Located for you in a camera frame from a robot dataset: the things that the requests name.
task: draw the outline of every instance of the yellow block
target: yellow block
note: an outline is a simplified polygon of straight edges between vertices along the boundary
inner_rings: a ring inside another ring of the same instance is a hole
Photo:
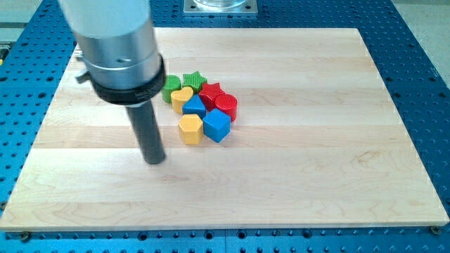
[[[172,107],[176,113],[183,113],[183,105],[188,102],[194,95],[194,90],[191,87],[184,87],[180,91],[173,91],[170,94],[172,99]]]
[[[184,144],[199,144],[203,138],[203,121],[198,115],[183,115],[178,122],[178,131]]]

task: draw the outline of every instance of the green star block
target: green star block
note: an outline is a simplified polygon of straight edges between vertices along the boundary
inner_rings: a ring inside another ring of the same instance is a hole
[[[192,74],[183,74],[183,87],[189,86],[194,90],[194,93],[199,93],[202,90],[202,84],[208,82],[208,80],[202,77],[199,71]]]
[[[172,103],[172,99],[170,98],[170,94],[173,91],[179,91],[181,90],[181,80],[174,75],[168,75],[166,77],[166,84],[161,90],[162,99],[166,103]]]

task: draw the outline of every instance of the metal bracket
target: metal bracket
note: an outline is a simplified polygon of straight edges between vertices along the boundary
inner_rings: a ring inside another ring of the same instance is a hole
[[[212,7],[201,4],[196,0],[184,0],[184,15],[185,16],[226,16],[226,15],[241,15],[251,17],[258,14],[258,6],[256,0],[247,0],[238,6],[229,8]]]

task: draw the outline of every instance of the wooden tabletop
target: wooden tabletop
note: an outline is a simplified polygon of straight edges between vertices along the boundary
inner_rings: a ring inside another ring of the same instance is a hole
[[[167,73],[238,98],[231,133],[147,165],[125,109],[72,58],[6,210],[5,231],[444,225],[449,218],[355,29],[157,28]]]

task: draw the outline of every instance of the pile of blocks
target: pile of blocks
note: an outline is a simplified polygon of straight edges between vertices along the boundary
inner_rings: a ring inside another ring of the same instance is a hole
[[[219,83],[208,84],[199,71],[183,74],[183,84],[177,76],[168,75],[161,93],[162,99],[183,115],[178,130],[187,145],[199,144],[203,135],[220,142],[236,119],[236,97],[222,91]]]

